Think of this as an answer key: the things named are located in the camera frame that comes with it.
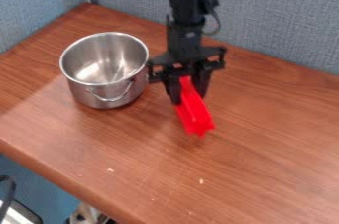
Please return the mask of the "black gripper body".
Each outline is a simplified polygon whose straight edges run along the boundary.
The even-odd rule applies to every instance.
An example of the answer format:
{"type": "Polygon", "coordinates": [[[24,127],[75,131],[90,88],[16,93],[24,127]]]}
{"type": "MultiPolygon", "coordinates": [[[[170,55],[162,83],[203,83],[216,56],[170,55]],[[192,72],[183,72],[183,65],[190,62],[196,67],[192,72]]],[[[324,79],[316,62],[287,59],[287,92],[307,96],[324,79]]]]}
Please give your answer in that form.
{"type": "Polygon", "coordinates": [[[194,77],[200,70],[226,68],[227,48],[204,46],[202,31],[204,24],[184,26],[167,19],[167,50],[147,62],[150,82],[163,82],[167,77],[194,77]]]}

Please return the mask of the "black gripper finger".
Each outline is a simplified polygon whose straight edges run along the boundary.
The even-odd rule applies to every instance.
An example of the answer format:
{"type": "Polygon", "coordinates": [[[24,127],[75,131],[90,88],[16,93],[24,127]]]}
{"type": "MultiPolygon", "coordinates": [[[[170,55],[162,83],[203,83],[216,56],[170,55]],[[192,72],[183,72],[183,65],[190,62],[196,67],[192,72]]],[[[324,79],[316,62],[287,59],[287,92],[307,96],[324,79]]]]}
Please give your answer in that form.
{"type": "Polygon", "coordinates": [[[192,77],[192,82],[194,82],[196,91],[202,97],[206,97],[207,95],[211,77],[212,77],[212,72],[204,69],[200,69],[192,77]]]}
{"type": "Polygon", "coordinates": [[[166,87],[166,92],[171,98],[171,102],[174,105],[179,105],[182,103],[182,84],[178,78],[167,77],[163,80],[163,84],[166,87]]]}

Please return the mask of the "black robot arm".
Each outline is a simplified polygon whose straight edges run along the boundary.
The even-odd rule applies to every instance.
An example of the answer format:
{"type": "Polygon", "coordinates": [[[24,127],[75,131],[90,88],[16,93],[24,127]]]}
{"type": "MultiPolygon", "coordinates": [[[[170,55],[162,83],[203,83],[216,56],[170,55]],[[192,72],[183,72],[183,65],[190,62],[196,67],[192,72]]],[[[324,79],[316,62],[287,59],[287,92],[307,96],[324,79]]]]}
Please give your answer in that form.
{"type": "Polygon", "coordinates": [[[226,68],[227,48],[203,46],[204,35],[220,31],[219,0],[168,0],[167,50],[148,60],[150,82],[162,82],[175,105],[182,104],[180,79],[191,78],[194,89],[206,97],[212,73],[226,68]]]}

